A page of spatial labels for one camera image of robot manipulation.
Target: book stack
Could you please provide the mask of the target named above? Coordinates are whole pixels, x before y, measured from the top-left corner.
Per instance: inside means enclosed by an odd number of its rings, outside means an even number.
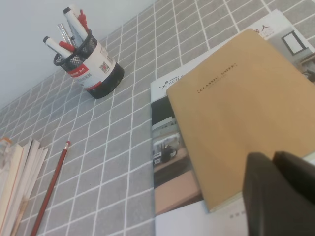
[[[37,140],[25,146],[14,145],[3,159],[0,198],[0,235],[16,234],[48,149]]]

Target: notebook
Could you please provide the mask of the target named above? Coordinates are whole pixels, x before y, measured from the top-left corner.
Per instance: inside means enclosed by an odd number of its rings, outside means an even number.
[[[241,196],[246,157],[315,150],[315,87],[255,31],[167,90],[209,211]]]

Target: mesh pen holder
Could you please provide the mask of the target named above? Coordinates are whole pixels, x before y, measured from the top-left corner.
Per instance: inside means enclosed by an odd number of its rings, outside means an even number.
[[[54,64],[61,66],[94,98],[108,95],[124,76],[122,69],[88,30],[84,42],[67,58],[56,54]]]
[[[54,64],[61,66],[66,72],[71,71],[80,66],[94,51],[97,40],[93,37],[92,31],[88,30],[88,36],[77,50],[69,57],[63,58],[60,54],[56,54]]]

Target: red pencil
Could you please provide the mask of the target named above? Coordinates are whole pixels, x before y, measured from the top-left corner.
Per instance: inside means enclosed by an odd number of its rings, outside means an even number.
[[[64,147],[63,151],[61,152],[61,155],[60,155],[57,167],[55,169],[54,176],[52,177],[52,179],[50,181],[50,184],[49,184],[48,190],[46,192],[44,201],[43,201],[43,203],[42,203],[42,205],[40,207],[40,210],[39,210],[39,213],[37,215],[36,221],[34,223],[33,229],[31,231],[31,236],[36,236],[36,234],[37,234],[37,231],[39,229],[39,226],[40,226],[41,220],[43,218],[43,215],[45,213],[46,207],[48,205],[50,196],[51,196],[51,194],[52,194],[52,192],[54,190],[54,187],[55,187],[55,184],[56,184],[56,181],[57,181],[57,178],[58,178],[61,166],[63,165],[63,161],[64,161],[64,158],[65,158],[65,155],[67,154],[67,150],[68,150],[69,146],[70,146],[70,141],[67,141],[65,143],[65,147]]]

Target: qr code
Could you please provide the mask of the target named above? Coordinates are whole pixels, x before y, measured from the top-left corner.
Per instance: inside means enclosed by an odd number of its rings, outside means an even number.
[[[103,64],[99,68],[102,69],[104,73],[109,70],[109,66],[105,62],[103,62]]]

